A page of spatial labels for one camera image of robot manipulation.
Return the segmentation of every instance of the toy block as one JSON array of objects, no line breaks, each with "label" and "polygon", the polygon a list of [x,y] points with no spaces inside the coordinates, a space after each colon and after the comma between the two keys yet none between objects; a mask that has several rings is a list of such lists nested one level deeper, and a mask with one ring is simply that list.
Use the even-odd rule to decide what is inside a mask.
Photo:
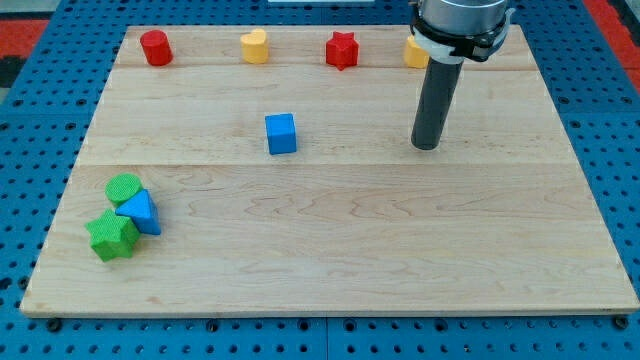
[{"label": "toy block", "polygon": [[269,154],[296,152],[296,127],[292,114],[265,116]]},{"label": "toy block", "polygon": [[141,190],[142,182],[137,176],[122,173],[109,180],[104,193],[113,206],[119,207]]},{"label": "toy block", "polygon": [[140,45],[142,45],[149,65],[163,66],[173,60],[169,39],[167,39],[167,34],[161,30],[151,30],[144,33],[140,37]]},{"label": "toy block", "polygon": [[264,29],[254,29],[240,37],[242,58],[250,64],[264,64],[269,60],[269,42]]},{"label": "toy block", "polygon": [[133,256],[133,245],[140,237],[130,218],[117,216],[109,209],[98,219],[85,224],[85,228],[91,234],[91,248],[105,262]]},{"label": "toy block", "polygon": [[429,53],[418,46],[413,35],[409,36],[404,44],[404,63],[416,69],[424,69],[429,63]]},{"label": "toy block", "polygon": [[143,234],[160,235],[158,208],[149,191],[143,189],[116,209],[116,215],[127,216]]},{"label": "toy block", "polygon": [[349,66],[356,66],[359,48],[354,33],[334,31],[333,37],[326,45],[327,64],[337,67],[340,71]]}]

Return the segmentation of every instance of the wooden table surface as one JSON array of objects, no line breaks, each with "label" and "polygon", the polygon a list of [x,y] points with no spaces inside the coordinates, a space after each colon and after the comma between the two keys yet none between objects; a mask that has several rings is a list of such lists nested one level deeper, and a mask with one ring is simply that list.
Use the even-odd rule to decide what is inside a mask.
[{"label": "wooden table surface", "polygon": [[[31,317],[485,316],[639,307],[516,26],[465,63],[440,147],[409,133],[424,70],[406,26],[164,27],[146,65],[132,27],[61,200],[22,311]],[[358,67],[324,63],[355,31]],[[298,152],[270,156],[264,115],[292,112]],[[138,174],[163,234],[102,263],[83,224]]]}]

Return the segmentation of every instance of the red star block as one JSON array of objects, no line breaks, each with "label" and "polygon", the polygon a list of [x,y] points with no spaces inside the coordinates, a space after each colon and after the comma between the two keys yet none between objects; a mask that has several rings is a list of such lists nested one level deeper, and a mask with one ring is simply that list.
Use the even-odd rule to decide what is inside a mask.
[{"label": "red star block", "polygon": [[353,33],[333,32],[333,38],[327,41],[327,64],[340,71],[349,66],[358,65],[358,49],[360,46]]}]

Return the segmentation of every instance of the black cylinder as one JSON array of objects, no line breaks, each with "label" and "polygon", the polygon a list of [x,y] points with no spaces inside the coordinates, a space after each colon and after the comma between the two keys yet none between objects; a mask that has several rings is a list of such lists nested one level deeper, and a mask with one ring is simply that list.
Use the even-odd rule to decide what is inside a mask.
[{"label": "black cylinder", "polygon": [[429,59],[411,133],[411,143],[418,149],[438,146],[461,69],[462,63],[448,65]]}]

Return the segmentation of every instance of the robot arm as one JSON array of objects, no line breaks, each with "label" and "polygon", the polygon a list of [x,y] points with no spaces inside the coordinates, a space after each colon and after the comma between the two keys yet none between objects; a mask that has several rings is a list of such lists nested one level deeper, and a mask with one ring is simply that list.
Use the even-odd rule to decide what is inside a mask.
[{"label": "robot arm", "polygon": [[430,56],[422,85],[413,145],[438,146],[465,58],[483,62],[507,36],[511,15],[506,0],[421,0],[414,7],[411,32]]}]

